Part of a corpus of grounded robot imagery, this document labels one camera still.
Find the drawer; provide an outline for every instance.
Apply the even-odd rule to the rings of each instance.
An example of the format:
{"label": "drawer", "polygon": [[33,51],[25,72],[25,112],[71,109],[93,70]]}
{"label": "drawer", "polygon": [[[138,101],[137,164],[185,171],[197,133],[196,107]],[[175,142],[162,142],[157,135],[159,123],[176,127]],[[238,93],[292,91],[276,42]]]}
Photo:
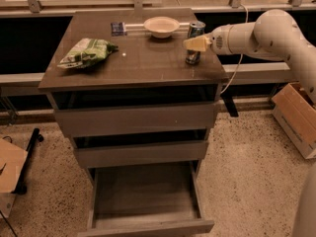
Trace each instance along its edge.
{"label": "drawer", "polygon": [[78,237],[207,233],[190,162],[97,169],[88,230]]}
{"label": "drawer", "polygon": [[216,115],[214,103],[55,111],[66,137],[213,127]]}
{"label": "drawer", "polygon": [[205,157],[208,143],[142,144],[75,149],[74,154],[82,168],[101,168],[136,164],[200,160]]}

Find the bottom drawer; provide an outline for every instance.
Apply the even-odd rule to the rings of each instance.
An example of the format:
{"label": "bottom drawer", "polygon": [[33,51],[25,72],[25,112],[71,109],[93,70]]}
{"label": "bottom drawer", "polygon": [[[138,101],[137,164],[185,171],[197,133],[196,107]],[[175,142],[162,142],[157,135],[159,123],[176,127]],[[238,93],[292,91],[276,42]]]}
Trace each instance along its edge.
{"label": "bottom drawer", "polygon": [[97,169],[84,236],[177,237],[207,233],[190,162]]}

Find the soda can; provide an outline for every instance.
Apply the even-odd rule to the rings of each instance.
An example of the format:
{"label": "soda can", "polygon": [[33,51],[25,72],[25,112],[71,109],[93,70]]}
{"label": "soda can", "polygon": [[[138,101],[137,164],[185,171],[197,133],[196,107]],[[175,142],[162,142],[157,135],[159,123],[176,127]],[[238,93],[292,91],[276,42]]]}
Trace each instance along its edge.
{"label": "soda can", "polygon": [[[201,21],[191,22],[188,31],[188,39],[201,36],[204,34],[205,23]],[[190,65],[195,65],[199,63],[200,51],[187,51],[186,62]]]}

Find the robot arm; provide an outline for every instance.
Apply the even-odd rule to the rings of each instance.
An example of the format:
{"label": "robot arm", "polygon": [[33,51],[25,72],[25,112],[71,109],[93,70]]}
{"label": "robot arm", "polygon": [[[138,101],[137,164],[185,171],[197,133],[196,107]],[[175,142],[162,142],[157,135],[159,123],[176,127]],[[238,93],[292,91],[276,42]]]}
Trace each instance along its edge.
{"label": "robot arm", "polygon": [[270,10],[254,23],[219,27],[196,40],[185,40],[184,46],[197,51],[206,51],[210,47],[219,55],[245,54],[266,60],[283,60],[316,103],[316,48],[285,11]]}

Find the cardboard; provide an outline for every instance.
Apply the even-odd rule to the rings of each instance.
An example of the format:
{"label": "cardboard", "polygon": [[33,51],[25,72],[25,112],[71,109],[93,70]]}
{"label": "cardboard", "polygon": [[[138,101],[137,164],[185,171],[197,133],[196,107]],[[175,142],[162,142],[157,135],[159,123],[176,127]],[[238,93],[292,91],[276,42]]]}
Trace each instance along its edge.
{"label": "cardboard", "polygon": [[0,139],[0,194],[11,193],[17,186],[28,152]]}
{"label": "cardboard", "polygon": [[273,97],[274,117],[305,159],[316,158],[316,110],[298,83]]}

